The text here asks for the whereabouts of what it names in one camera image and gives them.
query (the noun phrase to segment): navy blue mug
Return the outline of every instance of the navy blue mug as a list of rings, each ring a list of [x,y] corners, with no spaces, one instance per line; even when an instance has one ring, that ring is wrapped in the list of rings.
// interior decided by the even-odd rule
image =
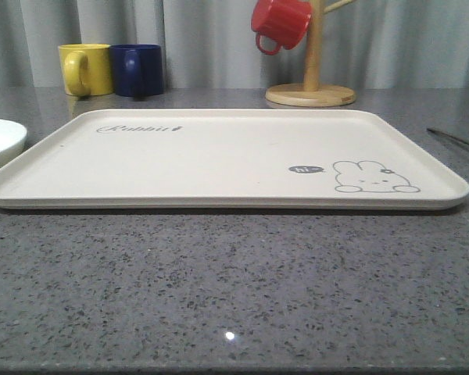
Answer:
[[[115,94],[139,97],[163,93],[159,45],[112,45],[109,57]]]

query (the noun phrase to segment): gray curtain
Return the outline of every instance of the gray curtain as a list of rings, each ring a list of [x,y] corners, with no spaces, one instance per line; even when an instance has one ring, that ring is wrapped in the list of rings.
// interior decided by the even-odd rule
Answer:
[[[302,82],[305,42],[255,46],[256,0],[0,0],[0,86],[60,86],[57,46],[163,46],[169,88]],[[469,0],[357,0],[325,16],[321,80],[351,88],[469,87]]]

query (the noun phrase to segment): speckled stone surface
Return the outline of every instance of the speckled stone surface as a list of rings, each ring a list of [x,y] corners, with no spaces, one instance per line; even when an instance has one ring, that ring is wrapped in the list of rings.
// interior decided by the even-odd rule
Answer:
[[[106,108],[267,108],[0,89],[28,146]],[[469,182],[469,91],[360,91]],[[469,372],[469,197],[445,212],[0,209],[0,371]]]

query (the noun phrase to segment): rectangular tray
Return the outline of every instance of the rectangular tray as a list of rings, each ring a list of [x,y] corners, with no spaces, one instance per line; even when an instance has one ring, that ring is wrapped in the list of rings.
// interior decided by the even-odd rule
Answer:
[[[469,185],[353,110],[105,109],[0,169],[0,207],[446,209]]]

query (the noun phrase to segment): red mug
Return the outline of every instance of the red mug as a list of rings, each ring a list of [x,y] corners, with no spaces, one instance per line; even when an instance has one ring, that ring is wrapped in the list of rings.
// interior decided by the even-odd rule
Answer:
[[[311,20],[311,4],[300,0],[259,0],[252,14],[252,30],[257,33],[257,48],[276,55],[281,46],[294,48],[304,37]],[[272,51],[260,45],[264,36],[277,43]]]

